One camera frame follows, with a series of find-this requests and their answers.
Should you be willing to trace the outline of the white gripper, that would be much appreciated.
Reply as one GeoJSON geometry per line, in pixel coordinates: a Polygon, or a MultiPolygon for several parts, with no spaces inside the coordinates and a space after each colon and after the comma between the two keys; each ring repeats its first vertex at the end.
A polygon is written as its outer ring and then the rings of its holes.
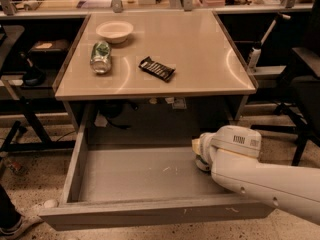
{"type": "Polygon", "coordinates": [[[192,139],[192,150],[212,168],[211,155],[219,149],[257,158],[261,150],[262,136],[250,128],[225,125],[217,132],[205,132],[199,138],[192,139]]]}

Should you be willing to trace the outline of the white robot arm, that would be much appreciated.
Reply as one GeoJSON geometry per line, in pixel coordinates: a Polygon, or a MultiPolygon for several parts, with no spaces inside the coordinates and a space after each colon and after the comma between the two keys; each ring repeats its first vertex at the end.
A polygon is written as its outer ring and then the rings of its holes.
{"type": "Polygon", "coordinates": [[[262,136],[226,125],[192,140],[197,167],[246,198],[320,224],[320,170],[259,161],[262,136]]]}

